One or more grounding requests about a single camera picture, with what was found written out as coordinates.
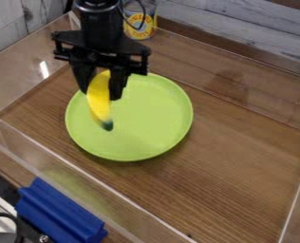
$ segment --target banana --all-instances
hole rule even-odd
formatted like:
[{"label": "banana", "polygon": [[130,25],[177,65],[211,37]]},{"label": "banana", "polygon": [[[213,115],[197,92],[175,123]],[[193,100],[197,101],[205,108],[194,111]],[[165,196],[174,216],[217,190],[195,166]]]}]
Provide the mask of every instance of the banana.
[{"label": "banana", "polygon": [[113,130],[111,101],[109,82],[110,71],[101,72],[91,80],[87,87],[87,105],[91,118],[107,130]]}]

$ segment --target wooden table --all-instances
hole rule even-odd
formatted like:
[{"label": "wooden table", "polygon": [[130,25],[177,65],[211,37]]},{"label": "wooden table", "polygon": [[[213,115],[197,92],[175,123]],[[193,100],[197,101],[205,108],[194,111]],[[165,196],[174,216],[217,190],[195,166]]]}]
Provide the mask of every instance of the wooden table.
[{"label": "wooden table", "polygon": [[[166,154],[115,163],[89,155],[67,136],[64,109],[78,86],[68,66],[51,59],[55,28],[68,28],[66,16],[0,54],[2,67],[12,62],[0,69],[10,99],[19,94],[14,88],[42,80],[43,60],[56,66],[0,119],[195,241],[277,242],[300,182],[300,77],[159,30],[145,42],[154,51],[151,71],[178,81],[194,123]],[[30,177],[0,171],[18,184]]]}]

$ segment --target blue plastic part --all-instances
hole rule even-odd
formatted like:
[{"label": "blue plastic part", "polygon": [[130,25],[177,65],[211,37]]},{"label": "blue plastic part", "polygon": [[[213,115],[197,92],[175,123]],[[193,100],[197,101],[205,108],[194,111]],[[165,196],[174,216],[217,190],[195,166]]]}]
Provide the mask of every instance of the blue plastic part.
[{"label": "blue plastic part", "polygon": [[18,214],[58,243],[98,243],[107,235],[105,222],[40,178],[19,189]]}]

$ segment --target bolt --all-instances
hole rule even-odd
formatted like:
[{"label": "bolt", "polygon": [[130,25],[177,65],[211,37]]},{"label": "bolt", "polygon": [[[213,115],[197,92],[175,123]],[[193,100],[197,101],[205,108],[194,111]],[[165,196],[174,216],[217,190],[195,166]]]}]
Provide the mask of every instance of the bolt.
[{"label": "bolt", "polygon": [[47,235],[42,235],[40,238],[39,238],[39,242],[40,243],[47,243],[48,242],[48,236]]}]

